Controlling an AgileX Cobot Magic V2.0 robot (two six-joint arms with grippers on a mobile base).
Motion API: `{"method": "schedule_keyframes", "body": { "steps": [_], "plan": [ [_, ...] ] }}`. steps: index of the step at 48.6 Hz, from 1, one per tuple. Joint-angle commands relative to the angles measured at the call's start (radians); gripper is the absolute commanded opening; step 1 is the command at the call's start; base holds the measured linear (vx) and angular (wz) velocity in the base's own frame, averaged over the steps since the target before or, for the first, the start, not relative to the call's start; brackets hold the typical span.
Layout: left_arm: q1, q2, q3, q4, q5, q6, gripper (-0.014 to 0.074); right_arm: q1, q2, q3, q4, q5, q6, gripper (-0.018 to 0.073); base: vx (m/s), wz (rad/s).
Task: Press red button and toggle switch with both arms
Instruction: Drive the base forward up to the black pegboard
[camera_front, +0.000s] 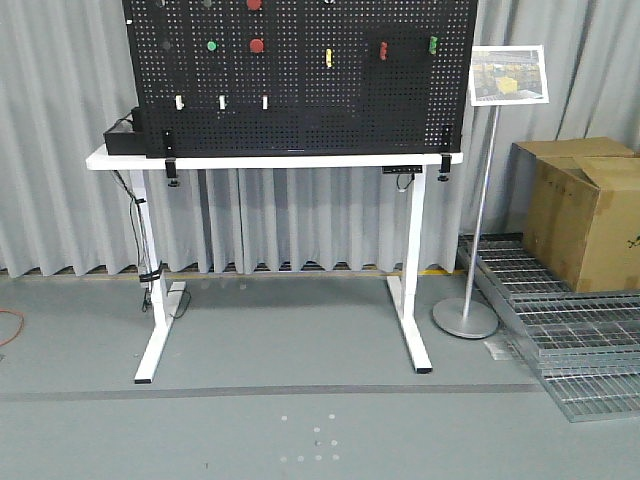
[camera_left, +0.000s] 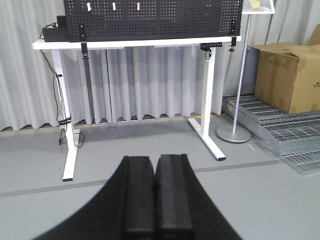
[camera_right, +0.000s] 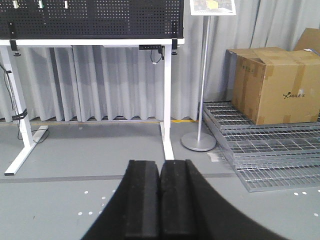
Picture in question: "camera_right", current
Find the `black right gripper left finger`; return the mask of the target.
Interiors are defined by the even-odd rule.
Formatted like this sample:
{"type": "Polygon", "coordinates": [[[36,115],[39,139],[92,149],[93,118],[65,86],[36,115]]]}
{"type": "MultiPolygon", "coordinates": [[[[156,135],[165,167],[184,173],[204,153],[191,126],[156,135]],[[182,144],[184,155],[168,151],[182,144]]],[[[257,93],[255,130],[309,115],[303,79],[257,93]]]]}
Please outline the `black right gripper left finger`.
{"type": "Polygon", "coordinates": [[[155,162],[130,160],[115,193],[85,240],[158,240],[159,171],[155,162]]]}

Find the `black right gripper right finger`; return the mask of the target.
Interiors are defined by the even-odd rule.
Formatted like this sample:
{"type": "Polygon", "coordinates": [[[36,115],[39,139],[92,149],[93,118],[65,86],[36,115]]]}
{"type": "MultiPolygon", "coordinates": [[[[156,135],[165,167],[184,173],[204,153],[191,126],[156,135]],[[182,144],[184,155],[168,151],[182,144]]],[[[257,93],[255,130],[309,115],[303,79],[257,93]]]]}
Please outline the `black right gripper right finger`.
{"type": "Polygon", "coordinates": [[[168,160],[160,174],[163,240],[281,240],[224,199],[191,160],[168,160]]]}

